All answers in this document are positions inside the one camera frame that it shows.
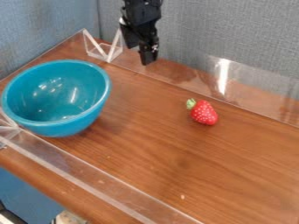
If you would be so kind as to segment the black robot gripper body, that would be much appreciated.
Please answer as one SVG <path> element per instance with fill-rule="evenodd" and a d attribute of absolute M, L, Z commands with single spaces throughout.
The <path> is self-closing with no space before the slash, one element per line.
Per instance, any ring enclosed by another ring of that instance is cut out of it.
<path fill-rule="evenodd" d="M 155 30 L 155 24 L 162 18 L 165 0 L 123 0 L 119 25 L 129 30 Z"/>

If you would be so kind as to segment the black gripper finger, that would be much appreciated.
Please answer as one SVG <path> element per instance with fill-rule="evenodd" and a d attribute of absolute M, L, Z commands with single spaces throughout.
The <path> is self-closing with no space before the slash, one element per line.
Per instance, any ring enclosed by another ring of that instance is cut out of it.
<path fill-rule="evenodd" d="M 159 37 L 155 21 L 142 24 L 139 31 L 139 53 L 142 64 L 146 66 L 157 61 L 159 53 Z"/>
<path fill-rule="evenodd" d="M 126 46 L 129 49 L 139 45 L 141 35 L 138 29 L 134 26 L 122 24 L 121 25 L 122 34 L 126 41 Z"/>

